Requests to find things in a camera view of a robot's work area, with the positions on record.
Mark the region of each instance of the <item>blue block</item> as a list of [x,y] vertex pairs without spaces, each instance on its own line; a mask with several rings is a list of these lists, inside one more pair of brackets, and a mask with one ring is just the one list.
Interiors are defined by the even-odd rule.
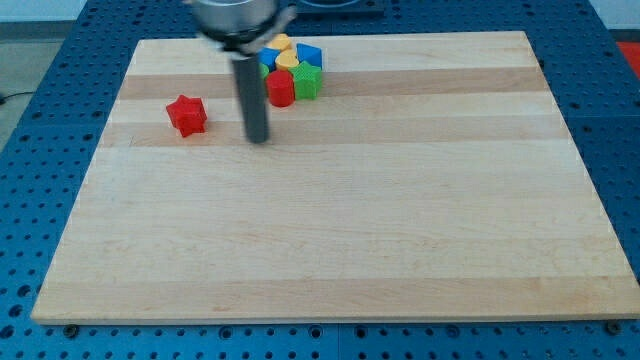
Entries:
[[296,45],[298,50],[298,60],[302,63],[308,62],[313,66],[317,66],[322,69],[322,50],[307,44]]
[[280,51],[269,48],[264,48],[258,53],[260,62],[267,65],[269,67],[269,71],[274,71],[276,69],[276,58],[278,55],[280,55]]

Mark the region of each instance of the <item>perforated metal table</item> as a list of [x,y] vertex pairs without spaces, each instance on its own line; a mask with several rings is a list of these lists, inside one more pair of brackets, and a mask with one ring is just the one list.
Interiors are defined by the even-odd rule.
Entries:
[[[386,0],[384,16],[311,16],[294,35],[526,31],[640,275],[640,83],[587,0]],[[0,359],[640,358],[619,323],[61,327],[29,319],[140,39],[187,38],[175,0],[89,0],[0,155]]]

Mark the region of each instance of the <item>red star-shaped block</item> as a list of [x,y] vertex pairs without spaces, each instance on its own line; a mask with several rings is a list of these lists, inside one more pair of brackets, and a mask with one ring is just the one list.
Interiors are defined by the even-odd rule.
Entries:
[[180,130],[182,137],[205,132],[204,123],[207,121],[207,114],[204,112],[202,99],[180,95],[178,100],[167,105],[167,112],[171,118],[171,124]]

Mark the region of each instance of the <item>yellow block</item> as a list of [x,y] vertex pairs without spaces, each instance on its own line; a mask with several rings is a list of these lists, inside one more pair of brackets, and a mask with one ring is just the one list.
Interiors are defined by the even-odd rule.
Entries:
[[285,50],[276,58],[276,69],[289,70],[300,64],[298,57],[293,50]]
[[267,44],[267,47],[280,51],[291,50],[291,39],[289,39],[287,34],[278,34],[269,44]]

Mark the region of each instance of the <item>wooden board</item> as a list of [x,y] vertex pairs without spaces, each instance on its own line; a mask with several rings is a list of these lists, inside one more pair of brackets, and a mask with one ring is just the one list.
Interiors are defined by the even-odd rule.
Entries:
[[[226,58],[138,45],[43,324],[630,318],[640,288],[521,32],[316,37],[325,87],[245,142]],[[183,139],[164,106],[205,98]]]

